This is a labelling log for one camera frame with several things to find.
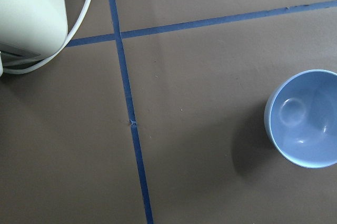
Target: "cable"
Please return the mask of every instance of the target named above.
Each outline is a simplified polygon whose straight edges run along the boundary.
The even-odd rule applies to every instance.
[[[62,47],[55,53],[53,54],[52,56],[36,63],[35,65],[33,66],[30,66],[26,69],[22,69],[22,70],[14,70],[14,69],[8,69],[8,68],[3,68],[3,71],[4,73],[8,73],[8,74],[15,74],[15,75],[20,75],[20,74],[26,74],[26,73],[29,73],[31,71],[34,71],[40,67],[42,67],[43,65],[47,64],[48,62],[50,62],[55,56],[57,56],[59,54],[59,52],[65,48],[65,46],[69,43],[69,41],[74,37],[75,33],[77,32],[78,28],[80,27],[87,11],[88,11],[88,8],[89,8],[89,5],[90,5],[90,2],[91,0],[85,0],[84,2],[84,5],[83,5],[83,8],[81,10],[81,13],[75,23],[75,25],[73,26],[73,28],[71,29],[71,31],[69,32],[69,34],[67,35],[67,38],[65,39]]]

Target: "bowl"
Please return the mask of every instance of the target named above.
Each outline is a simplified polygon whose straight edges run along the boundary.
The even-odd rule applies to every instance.
[[[289,161],[306,168],[337,163],[337,74],[309,70],[288,79],[269,97],[264,125]]]

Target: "white device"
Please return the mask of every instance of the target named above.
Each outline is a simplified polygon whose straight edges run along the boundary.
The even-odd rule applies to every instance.
[[[64,0],[0,0],[0,76],[2,70],[31,72],[54,58],[75,35],[90,2],[85,0],[68,34]],[[32,62],[37,63],[25,69],[8,68]]]

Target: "light blue cup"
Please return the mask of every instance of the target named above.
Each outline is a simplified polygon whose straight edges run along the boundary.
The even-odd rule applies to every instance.
[[[337,74],[309,70],[288,79],[268,99],[264,125],[289,161],[306,168],[337,163]]]

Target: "white plastic casing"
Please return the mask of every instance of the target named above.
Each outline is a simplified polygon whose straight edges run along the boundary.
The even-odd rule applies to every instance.
[[[61,48],[67,32],[64,0],[0,0],[3,63],[47,58]]]

